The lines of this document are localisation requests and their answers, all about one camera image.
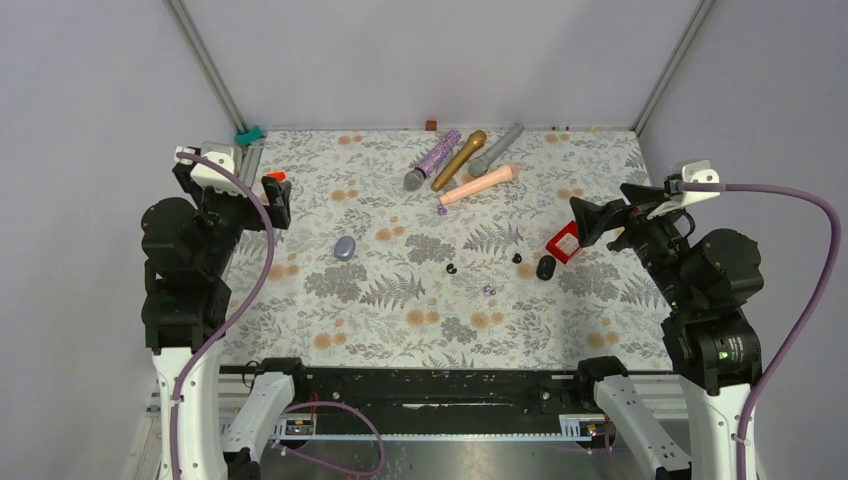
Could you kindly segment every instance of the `red small object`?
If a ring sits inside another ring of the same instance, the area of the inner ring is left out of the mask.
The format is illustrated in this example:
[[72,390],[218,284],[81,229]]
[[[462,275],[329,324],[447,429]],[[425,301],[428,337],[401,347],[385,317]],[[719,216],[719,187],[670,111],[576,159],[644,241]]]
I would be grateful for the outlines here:
[[545,247],[551,255],[563,264],[568,263],[580,252],[579,240],[577,240],[577,222],[572,220],[559,233],[554,235]]
[[271,178],[273,178],[274,180],[276,180],[280,183],[283,183],[283,182],[286,181],[286,172],[274,172],[274,173],[269,173],[265,176],[271,177]]

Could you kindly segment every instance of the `gold microphone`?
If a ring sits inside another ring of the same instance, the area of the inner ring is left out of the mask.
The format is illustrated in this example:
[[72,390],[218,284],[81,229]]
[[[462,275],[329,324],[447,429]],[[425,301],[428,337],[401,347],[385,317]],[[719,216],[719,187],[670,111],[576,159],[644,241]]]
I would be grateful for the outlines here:
[[456,155],[451,159],[451,161],[445,165],[442,173],[433,180],[433,186],[431,187],[434,192],[438,192],[444,187],[451,178],[453,178],[454,174],[459,170],[459,168],[471,158],[471,155],[480,149],[483,144],[486,143],[486,134],[482,130],[477,130],[468,136],[468,141],[465,142],[465,145],[456,153]]

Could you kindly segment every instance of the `wire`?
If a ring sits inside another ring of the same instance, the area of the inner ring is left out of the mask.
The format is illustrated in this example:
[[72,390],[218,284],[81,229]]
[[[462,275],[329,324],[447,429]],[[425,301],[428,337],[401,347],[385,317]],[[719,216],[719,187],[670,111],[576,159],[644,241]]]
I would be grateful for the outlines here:
[[[312,402],[317,402],[318,400],[321,400],[321,398],[318,396],[318,392],[312,392],[311,394],[309,394],[309,397],[310,397],[309,400],[312,401]],[[316,410],[318,410],[318,407],[312,407],[312,408],[309,409],[309,422],[312,423],[312,431],[315,431],[315,411]]]
[[[257,367],[259,366],[259,362],[257,362],[256,360],[251,360],[251,361],[245,363],[244,366],[249,367],[251,363],[255,363]],[[241,384],[244,385],[245,387],[249,388],[251,392],[253,392],[253,382],[255,382],[255,381],[256,381],[256,374],[254,373],[253,374],[253,380],[251,380],[250,385],[248,385],[247,381],[245,381],[245,379],[244,379],[244,372],[241,372]]]
[[336,465],[335,463],[330,463],[326,460],[322,460],[320,458],[315,458],[311,455],[307,455],[307,454],[299,452],[297,450],[287,449],[286,447],[283,447],[283,454],[285,454],[286,451],[288,451],[288,452],[294,454],[295,456],[298,456],[298,457],[300,457],[304,460],[308,460],[310,462],[314,462],[314,463],[317,463],[319,465],[323,465],[325,467],[332,468],[333,470],[336,470],[336,471],[339,471],[339,472],[342,472],[342,473],[346,473],[348,475],[367,475],[367,476],[376,475],[377,473],[380,472],[380,470],[383,469],[383,467],[386,466],[386,446],[383,443],[383,437],[380,435],[380,432],[377,431],[377,427],[375,427],[374,424],[371,423],[371,420],[368,420],[368,418],[365,415],[363,415],[362,412],[351,407],[350,405],[345,405],[344,403],[324,401],[324,402],[306,402],[306,403],[298,403],[296,405],[290,405],[290,406],[286,407],[285,410],[283,410],[283,413],[291,413],[294,410],[299,410],[301,408],[306,408],[306,407],[340,408],[342,410],[347,410],[348,412],[359,417],[359,419],[362,420],[365,423],[365,425],[368,427],[369,430],[371,430],[371,433],[373,433],[374,437],[376,437],[376,439],[377,439],[377,447],[380,449],[380,461],[377,463],[377,466],[374,467],[373,469],[368,470],[368,471],[363,471],[363,470],[351,470],[349,468],[342,467],[341,465]]
[[792,326],[792,329],[789,331],[786,339],[783,340],[783,343],[780,345],[780,348],[778,348],[774,359],[772,359],[771,363],[768,364],[763,372],[763,376],[751,389],[751,393],[748,395],[748,398],[745,400],[745,404],[742,407],[742,414],[739,418],[739,427],[736,431],[736,438],[739,442],[736,445],[736,476],[738,480],[745,480],[746,452],[744,440],[748,434],[748,421],[751,418],[751,413],[754,411],[754,406],[760,398],[760,395],[763,393],[766,384],[769,380],[771,380],[772,376],[774,376],[774,372],[777,371],[777,368],[786,358],[786,354],[789,353],[789,349],[792,348],[793,344],[795,344],[795,341],[801,334],[801,330],[803,330],[807,325],[813,311],[815,311],[819,301],[821,301],[821,297],[824,294],[827,283],[830,281],[830,275],[833,273],[833,269],[836,266],[836,257],[839,254],[839,244],[842,241],[842,223],[839,220],[839,214],[836,213],[836,209],[834,209],[833,206],[825,199],[817,195],[813,195],[812,193],[796,190],[794,188],[744,183],[686,183],[683,185],[683,189],[689,192],[761,192],[784,195],[812,203],[813,205],[821,208],[825,215],[827,215],[828,220],[830,220],[830,246],[828,247],[827,258],[825,259],[819,281],[816,283],[816,288],[813,290],[813,294],[810,296],[810,300],[807,302],[807,306],[804,307],[804,311],[801,313],[801,316],[795,322],[795,325]]
[[262,219],[262,225],[265,227],[265,233],[268,237],[268,252],[265,256],[265,265],[262,267],[262,272],[259,274],[259,278],[256,279],[256,285],[254,285],[253,290],[247,295],[244,302],[239,306],[239,308],[233,313],[233,315],[221,325],[212,336],[209,337],[203,345],[197,350],[197,352],[189,358],[188,362],[186,362],[185,367],[183,367],[180,374],[177,376],[176,382],[174,382],[174,393],[171,396],[171,400],[173,401],[173,406],[171,406],[171,419],[170,419],[170,432],[169,432],[169,441],[170,441],[170,450],[171,450],[171,477],[173,480],[180,480],[180,450],[179,450],[179,416],[180,416],[180,402],[182,401],[182,390],[183,384],[185,383],[186,377],[188,376],[191,369],[197,364],[200,358],[205,354],[212,345],[215,344],[218,340],[220,340],[227,330],[229,330],[242,315],[247,311],[250,304],[253,303],[253,300],[256,299],[256,296],[259,295],[259,290],[262,289],[262,285],[265,284],[265,280],[268,279],[268,273],[271,272],[271,265],[274,263],[274,226],[271,224],[271,218],[268,216],[268,212],[265,211],[265,208],[262,206],[262,202],[259,198],[250,191],[250,188],[245,185],[244,182],[241,181],[238,177],[228,172],[225,168],[221,167],[217,163],[211,162],[204,157],[199,155],[194,155],[191,153],[178,152],[177,158],[182,160],[190,160],[195,163],[199,163],[201,165],[205,165],[211,168],[213,171],[220,173],[227,180],[233,183],[239,190],[242,191],[247,196],[247,199],[250,200],[250,203],[253,204],[256,211],[259,213],[259,218]]
[[683,239],[686,240],[687,238],[689,238],[690,235],[695,233],[695,219],[692,218],[692,214],[687,212],[686,210],[683,210],[681,213],[683,213],[683,216],[686,217],[686,220],[689,221],[689,232],[683,236]]

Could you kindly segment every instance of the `peach cylindrical toy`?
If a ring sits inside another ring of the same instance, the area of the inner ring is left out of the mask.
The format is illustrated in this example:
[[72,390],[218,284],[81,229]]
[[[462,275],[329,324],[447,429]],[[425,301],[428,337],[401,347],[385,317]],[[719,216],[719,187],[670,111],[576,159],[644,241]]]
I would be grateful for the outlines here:
[[461,187],[454,188],[450,192],[442,195],[439,200],[442,202],[442,205],[454,203],[493,185],[508,182],[517,177],[519,171],[521,171],[521,168],[517,163],[508,163],[494,172],[483,175],[482,177],[472,180]]

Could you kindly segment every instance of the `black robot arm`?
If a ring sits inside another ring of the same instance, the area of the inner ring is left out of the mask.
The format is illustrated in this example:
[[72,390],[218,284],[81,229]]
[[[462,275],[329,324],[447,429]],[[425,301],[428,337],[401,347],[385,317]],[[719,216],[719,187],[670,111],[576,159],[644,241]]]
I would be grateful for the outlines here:
[[[195,165],[178,163],[173,172],[184,198],[161,200],[141,219],[141,248],[147,255],[147,298],[141,318],[146,346],[158,353],[167,347],[197,351],[224,323],[230,289],[221,279],[244,230],[263,230],[256,208],[241,195],[201,188],[191,179]],[[262,177],[274,228],[291,223],[291,183]]]
[[718,229],[690,246],[674,225],[685,210],[649,218],[674,193],[672,185],[622,184],[621,191],[630,204],[571,199],[580,246],[623,227],[607,246],[632,248],[668,302],[663,343],[674,371],[710,395],[724,386],[756,383],[762,375],[760,342],[741,307],[763,287],[757,243]]

